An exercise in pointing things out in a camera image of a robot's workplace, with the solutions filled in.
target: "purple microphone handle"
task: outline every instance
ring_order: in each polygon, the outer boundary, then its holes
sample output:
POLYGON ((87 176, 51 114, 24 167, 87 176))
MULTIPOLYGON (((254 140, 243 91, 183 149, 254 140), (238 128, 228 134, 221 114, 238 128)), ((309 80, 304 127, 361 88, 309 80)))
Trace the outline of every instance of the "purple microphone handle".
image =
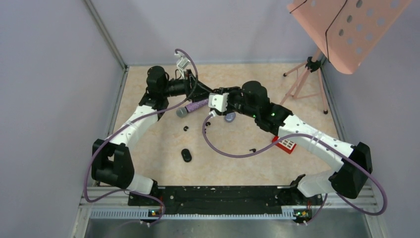
POLYGON ((191 113, 199 108, 204 107, 205 105, 207 105, 209 103, 208 99, 204 99, 202 101, 198 101, 195 103, 190 103, 188 105, 185 106, 185 109, 187 109, 188 113, 191 113))

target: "robotic arm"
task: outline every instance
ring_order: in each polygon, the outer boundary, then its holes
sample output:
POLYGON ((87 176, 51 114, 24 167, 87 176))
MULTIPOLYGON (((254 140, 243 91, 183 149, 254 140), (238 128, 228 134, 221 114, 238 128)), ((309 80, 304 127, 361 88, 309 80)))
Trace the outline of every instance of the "robotic arm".
POLYGON ((297 188, 305 197, 337 192, 354 199, 368 179, 360 170, 325 148, 319 141, 334 147, 369 173, 372 172, 370 149, 367 145, 360 142, 354 146, 313 128, 287 108, 271 103, 267 89, 257 81, 246 82, 242 88, 215 90, 215 93, 209 96, 209 107, 214 109, 217 115, 238 112, 253 117, 257 126, 278 137, 294 133, 311 135, 312 138, 292 137, 290 140, 324 160, 331 170, 298 177, 295 181, 298 183, 297 188))
MULTIPOLYGON (((128 127, 113 138, 98 154, 92 164, 92 178, 104 183, 150 194, 157 182, 134 173, 129 148, 134 146, 144 132, 163 116, 163 113, 132 121, 141 115, 160 111, 168 107, 170 96, 189 95, 196 79, 190 70, 184 72, 182 79, 169 80, 168 74, 160 66, 148 71, 147 89, 139 106, 126 122, 128 127)), ((311 138, 294 137, 290 140, 306 148, 309 152, 329 164, 331 170, 316 175, 301 175, 292 184, 305 196, 320 193, 337 192, 347 198, 356 198, 367 180, 367 176, 350 163, 332 153, 318 141, 323 141, 343 155, 372 172, 370 149, 359 143, 357 146, 339 141, 311 127, 287 108, 270 102, 267 90, 257 81, 246 82, 242 87, 210 89, 201 82, 194 90, 193 102, 209 99, 209 107, 214 114, 225 115, 238 112, 255 119, 258 127, 273 135, 283 137, 294 133, 312 135, 311 138)), ((103 143, 98 139, 93 145, 93 152, 103 143)))

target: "microphone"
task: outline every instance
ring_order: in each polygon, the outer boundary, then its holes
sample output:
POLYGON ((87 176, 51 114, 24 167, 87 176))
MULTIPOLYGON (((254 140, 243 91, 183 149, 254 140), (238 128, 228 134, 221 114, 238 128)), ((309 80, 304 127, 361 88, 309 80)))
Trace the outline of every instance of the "microphone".
POLYGON ((179 116, 180 118, 184 118, 187 116, 188 113, 192 113, 193 111, 204 107, 208 103, 209 103, 209 99, 204 99, 202 101, 190 103, 186 105, 185 107, 178 108, 176 110, 176 115, 179 116))

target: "black mounting base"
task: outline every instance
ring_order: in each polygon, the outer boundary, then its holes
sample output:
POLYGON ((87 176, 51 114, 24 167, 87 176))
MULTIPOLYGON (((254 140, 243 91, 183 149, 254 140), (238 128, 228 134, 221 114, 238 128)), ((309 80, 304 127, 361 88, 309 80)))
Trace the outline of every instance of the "black mounting base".
POLYGON ((305 67, 310 69, 311 73, 317 71, 319 68, 321 68, 322 65, 321 61, 319 60, 312 62, 312 57, 308 57, 307 62, 308 63, 305 65, 305 67))
MULTIPOLYGON (((166 214, 281 214, 281 206, 322 202, 317 196, 306 198, 289 186, 159 186, 151 195, 165 204, 166 214)), ((128 205, 159 206, 159 203, 130 193, 128 205)))

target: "pink tripod leg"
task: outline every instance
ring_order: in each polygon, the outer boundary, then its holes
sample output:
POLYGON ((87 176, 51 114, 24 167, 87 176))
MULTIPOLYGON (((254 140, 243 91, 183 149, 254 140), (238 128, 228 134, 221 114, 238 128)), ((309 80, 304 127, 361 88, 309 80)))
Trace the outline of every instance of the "pink tripod leg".
POLYGON ((299 82, 298 88, 296 89, 296 92, 294 95, 292 95, 293 98, 297 98, 299 93, 302 90, 303 85, 305 84, 306 80, 308 79, 309 74, 311 73, 310 69, 307 69, 303 74, 304 74, 304 78, 302 78, 302 81, 299 82))
POLYGON ((293 92, 293 90, 296 88, 296 86, 298 85, 298 83, 299 83, 300 81, 302 81, 302 79, 303 79, 304 77, 308 77, 308 74, 309 74, 309 71, 305 71, 303 74, 301 74, 301 75, 299 76, 299 78, 298 78, 298 79, 296 79, 295 83, 292 85, 292 87, 290 87, 289 91, 287 91, 286 96, 284 96, 283 100, 281 100, 280 105, 283 105, 283 103, 284 103, 284 102, 286 102, 286 100, 287 100, 290 96, 292 96, 292 92, 293 92))
POLYGON ((293 69, 287 71, 286 73, 283 74, 283 77, 286 77, 287 75, 289 75, 291 72, 298 70, 300 67, 306 65, 306 62, 301 63, 300 65, 294 67, 293 69))
POLYGON ((321 90, 322 103, 324 104, 324 114, 327 114, 328 103, 327 103, 327 98, 325 96, 324 85, 322 83, 321 69, 318 69, 317 73, 318 73, 319 89, 321 90))

